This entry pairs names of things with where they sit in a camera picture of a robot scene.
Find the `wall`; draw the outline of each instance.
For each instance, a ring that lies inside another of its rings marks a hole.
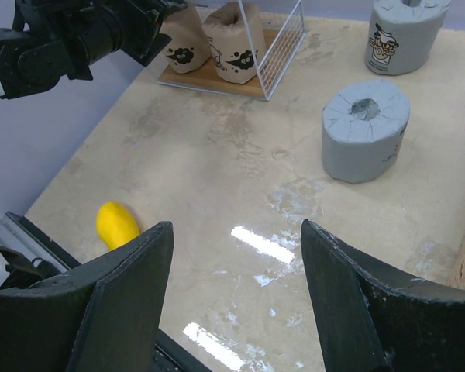
[[[305,12],[327,18],[368,21],[373,0],[304,0]],[[451,0],[444,26],[465,29],[465,0]]]
[[[305,0],[308,15],[367,20],[371,0]],[[0,0],[0,27],[13,0]],[[446,23],[465,29],[465,0],[453,0]],[[23,214],[141,71],[123,53],[93,67],[94,82],[63,79],[52,91],[0,101],[0,218]]]

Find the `toilet paper packaging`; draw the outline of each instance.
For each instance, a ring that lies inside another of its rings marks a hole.
[[[267,52],[258,6],[245,3],[243,7],[253,50],[237,2],[228,2],[213,12],[203,24],[217,75],[236,84],[245,84],[257,74],[253,54],[255,53],[260,62]]]
[[[210,48],[196,8],[189,4],[185,10],[170,15],[161,32],[172,38],[164,49],[169,65],[179,74],[199,69],[208,58]]]
[[[443,25],[450,0],[374,0],[366,65],[376,74],[419,69]]]
[[[322,114],[322,164],[333,178],[357,184],[387,171],[398,158],[410,101],[384,79],[350,85]]]

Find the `wire basket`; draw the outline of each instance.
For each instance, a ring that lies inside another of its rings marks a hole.
[[[246,19],[243,0],[237,0],[243,19]],[[197,0],[193,2],[203,21],[227,1]],[[267,42],[265,56],[258,60],[253,53],[257,76],[246,84],[232,84],[222,81],[216,75],[213,62],[187,74],[175,74],[170,67],[162,73],[159,82],[165,85],[190,88],[200,91],[214,91],[233,95],[245,95],[251,98],[270,100],[284,73],[305,37],[305,21],[302,0],[255,0],[260,8],[263,31]],[[245,22],[251,50],[253,45],[250,28]]]

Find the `cartoon logo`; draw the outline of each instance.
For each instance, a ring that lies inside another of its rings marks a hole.
[[[174,60],[174,64],[177,66],[177,64],[189,64],[192,60],[195,54],[192,52],[193,48],[188,49],[188,48],[179,48],[176,49],[175,51],[172,50],[172,48],[169,48],[167,51],[169,53],[174,53],[171,55],[167,55],[167,58],[170,58]]]
[[[210,51],[212,52],[212,59],[214,60],[214,65],[220,70],[227,71],[227,67],[225,67],[221,62],[221,57],[222,57],[221,51],[215,48],[211,44],[210,44]]]
[[[234,67],[238,67],[240,68],[241,70],[248,70],[250,69],[251,67],[253,67],[253,65],[255,64],[254,60],[253,60],[253,54],[251,53],[251,50],[247,50],[246,52],[244,53],[241,53],[241,55],[239,55],[239,52],[235,52],[234,53],[234,56],[232,57],[237,57],[236,60],[227,60],[226,63],[234,66]]]
[[[396,54],[396,48],[400,46],[396,39],[376,23],[377,31],[373,38],[369,39],[369,44],[373,47],[372,58],[380,64],[389,64],[391,57]]]

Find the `brown paper bag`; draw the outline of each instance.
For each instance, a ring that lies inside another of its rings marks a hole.
[[[255,50],[252,50],[248,40],[237,2],[228,2],[209,15],[203,24],[217,74],[236,84],[245,84],[257,74],[253,53],[261,62],[267,52],[258,6],[246,3],[243,7]]]
[[[172,38],[164,49],[164,56],[179,74],[199,69],[210,58],[207,36],[201,24],[196,8],[189,4],[187,9],[169,16],[162,25],[161,32]]]

